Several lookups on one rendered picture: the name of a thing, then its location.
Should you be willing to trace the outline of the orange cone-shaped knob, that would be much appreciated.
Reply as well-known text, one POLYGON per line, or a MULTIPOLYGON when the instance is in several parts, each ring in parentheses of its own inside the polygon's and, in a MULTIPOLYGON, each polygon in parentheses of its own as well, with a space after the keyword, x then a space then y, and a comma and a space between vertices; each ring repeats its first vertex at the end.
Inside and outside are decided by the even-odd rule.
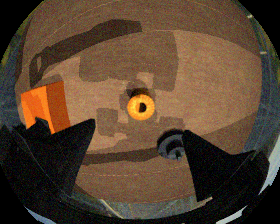
POLYGON ((148 119, 152 115, 155 104, 151 95, 145 89, 139 88, 133 91, 128 103, 128 111, 136 120, 148 119))

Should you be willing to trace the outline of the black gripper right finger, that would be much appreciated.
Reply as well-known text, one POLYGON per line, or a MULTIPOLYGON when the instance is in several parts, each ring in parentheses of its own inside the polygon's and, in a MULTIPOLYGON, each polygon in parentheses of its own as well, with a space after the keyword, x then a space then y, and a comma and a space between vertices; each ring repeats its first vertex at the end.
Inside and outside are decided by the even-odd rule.
POLYGON ((211 194, 220 189, 256 153, 256 149, 250 149, 249 152, 229 155, 188 129, 183 132, 181 140, 192 172, 197 202, 212 197, 211 194))

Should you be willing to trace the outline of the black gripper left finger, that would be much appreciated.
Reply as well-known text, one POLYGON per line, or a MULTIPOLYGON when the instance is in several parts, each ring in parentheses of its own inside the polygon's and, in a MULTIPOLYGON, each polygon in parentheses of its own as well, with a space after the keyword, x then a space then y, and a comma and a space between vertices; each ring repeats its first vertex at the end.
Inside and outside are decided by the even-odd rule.
POLYGON ((95 119, 81 121, 73 124, 71 128, 44 137, 36 137, 12 127, 19 147, 39 165, 44 175, 69 197, 95 129, 95 119))

